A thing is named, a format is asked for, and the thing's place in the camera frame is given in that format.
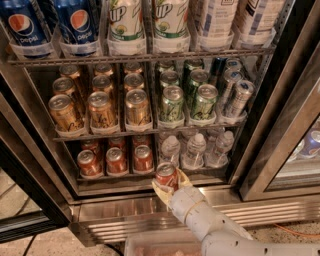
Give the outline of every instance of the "can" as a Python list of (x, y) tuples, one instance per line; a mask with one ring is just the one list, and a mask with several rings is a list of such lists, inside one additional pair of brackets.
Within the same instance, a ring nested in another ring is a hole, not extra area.
[(144, 78), (137, 73), (126, 75), (123, 83), (125, 93), (134, 89), (144, 89)]
[(146, 125), (151, 122), (150, 103), (144, 90), (134, 89), (126, 95), (126, 120), (129, 125)]
[(49, 100), (49, 112), (62, 132), (73, 132), (84, 127), (78, 109), (67, 95), (53, 96)]
[(182, 88), (186, 89), (191, 71), (195, 69), (204, 69), (204, 62), (202, 59), (190, 59), (185, 60), (183, 64), (183, 75), (182, 75)]
[[(50, 29), (35, 0), (0, 1), (0, 16), (18, 45), (39, 46), (51, 40)], [(39, 59), (48, 55), (49, 53), (25, 57)]]
[(94, 92), (88, 98), (92, 126), (110, 128), (118, 124), (114, 105), (105, 92)]
[(61, 77), (56, 79), (52, 84), (52, 88), (54, 95), (65, 94), (69, 96), (72, 102), (77, 107), (80, 115), (82, 117), (85, 116), (86, 107), (84, 105), (84, 102), (82, 101), (79, 91), (77, 90), (71, 78)]
[(69, 77), (75, 83), (83, 102), (87, 102), (88, 85), (86, 84), (81, 68), (77, 65), (66, 65), (59, 68), (60, 76)]
[(304, 136), (304, 146), (299, 152), (302, 158), (313, 158), (320, 150), (320, 129), (311, 128)]
[[(66, 44), (88, 44), (98, 39), (99, 18), (95, 1), (55, 0), (59, 27)], [(74, 54), (88, 56), (95, 52)]]
[(187, 106), (192, 107), (193, 99), (197, 93), (198, 87), (202, 84), (207, 84), (209, 80), (209, 73), (203, 69), (195, 69), (191, 71), (190, 78), (186, 88)]
[(119, 148), (110, 148), (106, 153), (107, 172), (110, 176), (122, 176), (128, 173), (127, 159)]
[(153, 171), (153, 156), (148, 146), (140, 145), (135, 148), (133, 166), (135, 173), (146, 174)]
[(156, 170), (156, 181), (163, 186), (179, 189), (179, 175), (176, 167), (170, 162), (164, 162), (158, 165)]
[(195, 120), (209, 120), (213, 118), (218, 90), (211, 84), (199, 86), (193, 100), (190, 117)]
[(92, 179), (103, 175), (102, 162), (91, 150), (83, 150), (78, 154), (77, 163), (80, 174), (84, 178)]
[(114, 86), (112, 80), (106, 75), (98, 75), (92, 79), (94, 92), (105, 92), (112, 103), (115, 103)]
[(232, 69), (227, 69), (221, 79), (221, 83), (219, 84), (219, 104), (223, 108), (225, 104), (228, 102), (232, 88), (235, 83), (242, 80), (243, 76), (239, 71), (234, 71)]
[(163, 90), (161, 99), (160, 121), (180, 121), (183, 118), (183, 90), (175, 85), (166, 87)]
[(240, 116), (253, 92), (254, 85), (250, 81), (240, 80), (235, 83), (225, 108), (225, 115), (231, 118)]

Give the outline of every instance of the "can label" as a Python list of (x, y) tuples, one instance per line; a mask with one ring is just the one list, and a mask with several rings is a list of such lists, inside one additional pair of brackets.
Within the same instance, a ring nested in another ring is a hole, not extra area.
[(153, 0), (153, 20), (156, 34), (164, 38), (185, 35), (189, 0)]
[(142, 8), (140, 0), (129, 3), (119, 0), (110, 1), (110, 28), (112, 37), (120, 41), (131, 41), (143, 34)]

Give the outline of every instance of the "blue can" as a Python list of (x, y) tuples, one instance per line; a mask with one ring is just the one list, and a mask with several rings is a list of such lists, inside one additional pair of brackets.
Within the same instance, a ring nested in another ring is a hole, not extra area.
[(98, 11), (94, 0), (54, 0), (54, 8), (66, 44), (87, 44), (98, 39)]
[[(36, 0), (0, 0), (0, 16), (17, 44), (38, 46), (50, 42), (51, 33)], [(25, 57), (43, 58), (48, 55)]]

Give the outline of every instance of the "plastic bottle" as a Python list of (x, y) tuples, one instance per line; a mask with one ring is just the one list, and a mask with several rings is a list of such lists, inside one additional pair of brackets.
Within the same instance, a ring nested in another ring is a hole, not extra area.
[(160, 163), (171, 162), (179, 167), (180, 147), (177, 137), (170, 135), (161, 145)]
[(187, 151), (182, 155), (182, 167), (189, 170), (202, 167), (206, 144), (206, 140), (201, 133), (192, 136), (188, 141)]

